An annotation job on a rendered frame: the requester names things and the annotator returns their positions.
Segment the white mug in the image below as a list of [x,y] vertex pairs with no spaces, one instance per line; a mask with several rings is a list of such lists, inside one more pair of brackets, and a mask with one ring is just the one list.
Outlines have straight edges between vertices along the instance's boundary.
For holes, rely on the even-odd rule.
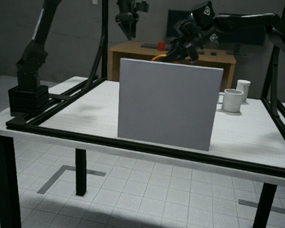
[[[224,95],[224,96],[223,96]],[[221,104],[221,108],[224,111],[237,113],[240,111],[243,92],[236,89],[225,89],[224,93],[219,93],[219,96],[223,96],[223,101],[219,101],[217,104]]]

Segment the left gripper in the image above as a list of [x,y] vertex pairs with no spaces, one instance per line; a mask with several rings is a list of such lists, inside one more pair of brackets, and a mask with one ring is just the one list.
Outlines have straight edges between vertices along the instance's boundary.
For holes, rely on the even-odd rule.
[[205,40],[199,31],[197,31],[195,36],[187,42],[184,38],[177,39],[175,37],[172,37],[169,39],[169,41],[171,43],[171,49],[168,51],[165,57],[160,59],[161,62],[164,63],[185,61],[186,57],[190,57],[189,62],[194,63],[199,58],[197,50],[202,50],[205,46]]

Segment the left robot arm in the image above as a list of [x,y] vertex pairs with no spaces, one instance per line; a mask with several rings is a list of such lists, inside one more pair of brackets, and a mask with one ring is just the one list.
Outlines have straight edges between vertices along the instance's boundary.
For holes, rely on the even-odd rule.
[[[232,16],[219,15],[215,16],[210,0],[197,4],[191,9],[196,26],[200,26],[199,32],[205,40],[205,46],[211,42],[221,44],[222,33],[233,33],[243,28],[264,26],[264,30],[268,35],[268,39],[275,46],[279,47],[285,54],[285,21],[283,21],[278,14],[259,14],[250,16]],[[193,32],[193,24],[191,22],[185,23],[179,20],[173,29],[178,32],[180,39],[185,41],[191,40],[197,31]]]

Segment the white cylinder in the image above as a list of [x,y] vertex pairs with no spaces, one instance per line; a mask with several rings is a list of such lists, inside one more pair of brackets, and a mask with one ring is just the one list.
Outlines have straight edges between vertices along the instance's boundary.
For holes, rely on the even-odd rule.
[[238,80],[237,82],[237,90],[243,92],[242,102],[246,102],[248,90],[249,90],[250,82],[246,80]]

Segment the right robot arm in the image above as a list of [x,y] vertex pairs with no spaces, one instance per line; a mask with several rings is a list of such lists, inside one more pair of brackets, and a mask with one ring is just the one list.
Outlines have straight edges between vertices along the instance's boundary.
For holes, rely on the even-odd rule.
[[[25,48],[22,58],[16,63],[18,90],[35,91],[40,88],[38,69],[45,64],[48,53],[44,45],[57,9],[62,0],[44,0],[31,42]],[[149,4],[146,1],[135,2],[131,0],[131,12],[148,12]],[[25,65],[24,65],[25,64]],[[24,66],[23,66],[24,65]]]

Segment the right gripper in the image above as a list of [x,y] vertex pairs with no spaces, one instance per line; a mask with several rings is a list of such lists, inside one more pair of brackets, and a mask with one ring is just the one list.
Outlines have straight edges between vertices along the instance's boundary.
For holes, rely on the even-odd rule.
[[[139,21],[138,18],[140,18],[139,13],[131,12],[130,2],[131,0],[117,0],[120,13],[115,17],[116,23],[121,22],[118,26],[122,29],[129,41],[131,40],[131,36],[136,38],[136,24]],[[132,15],[132,13],[134,14]]]

